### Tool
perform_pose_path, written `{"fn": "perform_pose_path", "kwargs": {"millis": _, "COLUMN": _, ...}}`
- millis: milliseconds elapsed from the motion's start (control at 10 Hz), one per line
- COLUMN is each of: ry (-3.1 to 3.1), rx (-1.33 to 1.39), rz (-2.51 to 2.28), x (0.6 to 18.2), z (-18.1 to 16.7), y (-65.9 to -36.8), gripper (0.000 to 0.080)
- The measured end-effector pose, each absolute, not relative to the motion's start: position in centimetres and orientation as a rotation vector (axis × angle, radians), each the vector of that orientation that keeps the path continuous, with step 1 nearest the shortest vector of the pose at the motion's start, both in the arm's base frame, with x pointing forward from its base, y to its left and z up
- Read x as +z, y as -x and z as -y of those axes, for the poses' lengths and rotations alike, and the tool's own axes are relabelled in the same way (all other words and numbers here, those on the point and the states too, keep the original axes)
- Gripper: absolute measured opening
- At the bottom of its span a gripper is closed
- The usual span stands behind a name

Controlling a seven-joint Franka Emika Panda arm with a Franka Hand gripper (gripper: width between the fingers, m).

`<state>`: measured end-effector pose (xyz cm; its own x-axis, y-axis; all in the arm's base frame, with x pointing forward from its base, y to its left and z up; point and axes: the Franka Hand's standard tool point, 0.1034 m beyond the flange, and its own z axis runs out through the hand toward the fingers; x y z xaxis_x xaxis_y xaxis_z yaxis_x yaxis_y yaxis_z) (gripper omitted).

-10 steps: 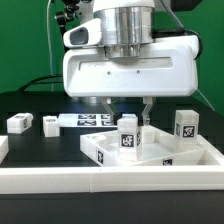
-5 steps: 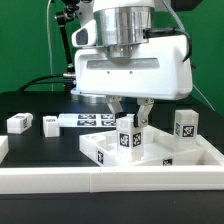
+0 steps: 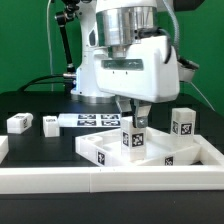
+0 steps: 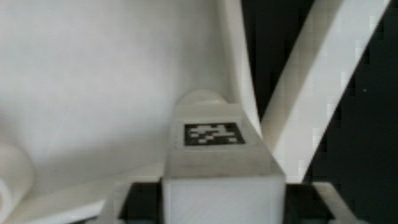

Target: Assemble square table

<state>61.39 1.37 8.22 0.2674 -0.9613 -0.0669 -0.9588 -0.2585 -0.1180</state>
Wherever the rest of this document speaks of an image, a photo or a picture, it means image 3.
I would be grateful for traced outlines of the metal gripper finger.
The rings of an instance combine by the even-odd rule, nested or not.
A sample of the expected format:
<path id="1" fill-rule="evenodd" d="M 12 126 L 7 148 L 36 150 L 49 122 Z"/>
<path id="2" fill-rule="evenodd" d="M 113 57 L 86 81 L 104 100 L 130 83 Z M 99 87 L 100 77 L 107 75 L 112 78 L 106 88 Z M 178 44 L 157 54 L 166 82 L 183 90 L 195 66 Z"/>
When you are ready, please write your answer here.
<path id="1" fill-rule="evenodd" d="M 146 128 L 148 126 L 148 115 L 151 110 L 151 104 L 142 100 L 133 102 L 133 122 L 135 128 Z"/>
<path id="2" fill-rule="evenodd" d="M 132 115 L 130 99 L 123 96 L 116 96 L 115 101 L 122 117 Z"/>

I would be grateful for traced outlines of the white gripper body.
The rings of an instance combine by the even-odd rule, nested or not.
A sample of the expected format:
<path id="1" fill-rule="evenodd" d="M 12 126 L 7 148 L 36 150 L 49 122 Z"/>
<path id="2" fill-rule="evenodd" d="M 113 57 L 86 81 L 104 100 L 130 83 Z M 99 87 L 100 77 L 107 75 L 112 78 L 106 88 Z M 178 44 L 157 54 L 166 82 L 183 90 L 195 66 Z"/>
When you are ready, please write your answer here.
<path id="1" fill-rule="evenodd" d="M 179 94 L 178 63 L 168 38 L 144 38 L 130 45 L 124 59 L 108 57 L 107 48 L 94 50 L 99 89 L 114 95 L 152 103 L 174 100 Z"/>

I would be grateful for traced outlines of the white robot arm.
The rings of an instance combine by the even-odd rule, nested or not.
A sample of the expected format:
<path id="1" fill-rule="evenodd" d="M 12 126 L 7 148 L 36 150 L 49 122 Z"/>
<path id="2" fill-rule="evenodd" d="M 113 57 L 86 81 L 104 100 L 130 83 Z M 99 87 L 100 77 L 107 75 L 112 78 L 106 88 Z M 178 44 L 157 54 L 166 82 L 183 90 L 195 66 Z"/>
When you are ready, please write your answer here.
<path id="1" fill-rule="evenodd" d="M 72 96 L 115 101 L 133 126 L 148 125 L 153 103 L 177 98 L 199 65 L 179 55 L 177 11 L 204 0 L 81 0 L 82 62 Z"/>

